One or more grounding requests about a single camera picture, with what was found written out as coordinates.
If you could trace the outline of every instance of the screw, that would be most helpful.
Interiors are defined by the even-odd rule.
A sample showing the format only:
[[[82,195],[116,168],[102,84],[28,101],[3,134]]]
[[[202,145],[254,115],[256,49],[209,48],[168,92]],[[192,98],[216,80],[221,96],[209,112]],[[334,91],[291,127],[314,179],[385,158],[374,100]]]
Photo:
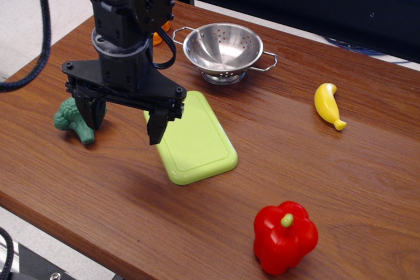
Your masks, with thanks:
[[[61,279],[61,275],[58,272],[54,272],[50,277],[50,280],[60,280],[60,279]]]

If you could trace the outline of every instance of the gray floor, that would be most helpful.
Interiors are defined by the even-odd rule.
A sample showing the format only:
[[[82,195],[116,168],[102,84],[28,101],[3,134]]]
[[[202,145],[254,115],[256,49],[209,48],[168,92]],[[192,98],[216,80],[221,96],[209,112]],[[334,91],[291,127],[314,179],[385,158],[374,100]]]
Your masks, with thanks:
[[[89,0],[49,1],[53,43],[93,13]],[[314,34],[203,3],[197,3],[196,5],[325,43],[321,37]],[[39,0],[0,0],[0,7],[0,81],[2,81],[9,78],[40,53],[42,37]],[[392,56],[382,56],[380,59],[389,62],[401,61]],[[420,66],[414,63],[403,64],[403,66],[420,70]],[[50,260],[53,264],[67,270],[76,279],[111,280],[114,276],[111,271],[99,266],[2,208],[0,208],[0,226],[6,229],[15,241],[21,242],[21,244]]]

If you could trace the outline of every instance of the metal colander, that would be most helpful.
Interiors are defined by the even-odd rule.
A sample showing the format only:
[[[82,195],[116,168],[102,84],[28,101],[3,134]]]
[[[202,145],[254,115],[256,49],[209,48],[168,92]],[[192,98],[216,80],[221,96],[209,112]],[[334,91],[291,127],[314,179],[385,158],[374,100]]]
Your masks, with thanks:
[[[175,40],[179,31],[191,30],[184,43]],[[240,81],[247,70],[267,71],[277,65],[277,55],[265,52],[261,38],[248,28],[237,24],[214,23],[198,29],[184,26],[174,31],[173,40],[183,46],[186,57],[196,65],[208,82],[231,85]],[[261,54],[274,57],[266,69],[252,65]]]

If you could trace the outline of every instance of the orange object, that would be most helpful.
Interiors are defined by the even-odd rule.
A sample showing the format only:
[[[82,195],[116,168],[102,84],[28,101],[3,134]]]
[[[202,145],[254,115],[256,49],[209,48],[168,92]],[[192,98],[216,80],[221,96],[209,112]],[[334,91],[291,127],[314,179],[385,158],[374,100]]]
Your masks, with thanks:
[[[153,46],[159,45],[160,43],[162,43],[163,39],[160,37],[159,34],[157,34],[156,32],[153,33]]]
[[[166,23],[162,25],[162,28],[165,32],[168,32],[171,28],[171,24],[169,23],[169,21],[166,21]],[[159,36],[158,33],[153,33],[153,46],[159,45],[160,43],[162,43],[162,41],[163,39]]]
[[[165,32],[168,32],[171,28],[171,24],[169,23],[169,21],[166,21],[166,23],[162,25],[162,28],[165,30]]]

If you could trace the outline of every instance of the colander handle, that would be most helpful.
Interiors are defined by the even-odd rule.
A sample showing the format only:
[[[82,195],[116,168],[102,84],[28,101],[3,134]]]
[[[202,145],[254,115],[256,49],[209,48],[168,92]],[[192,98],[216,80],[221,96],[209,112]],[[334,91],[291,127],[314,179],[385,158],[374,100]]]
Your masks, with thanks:
[[[277,66],[278,61],[277,61],[277,55],[276,54],[273,54],[272,52],[263,52],[263,53],[264,54],[267,54],[267,55],[270,55],[270,56],[273,56],[274,57],[274,64],[272,64],[270,67],[267,67],[265,69],[260,69],[260,68],[255,68],[255,67],[248,67],[248,68],[245,68],[244,71],[247,71],[247,70],[268,71],[271,68]]]
[[[173,42],[174,42],[174,43],[176,43],[176,44],[178,44],[178,45],[183,45],[183,44],[184,44],[184,43],[181,43],[181,42],[175,41],[175,37],[177,36],[177,33],[178,33],[178,32],[180,32],[180,31],[184,31],[185,29],[189,29],[189,30],[191,30],[191,31],[194,31],[194,30],[195,30],[195,29],[193,29],[193,28],[190,28],[189,26],[184,26],[183,28],[180,28],[180,29],[175,30],[175,31],[173,32],[173,36],[172,36],[172,40],[173,40]]]

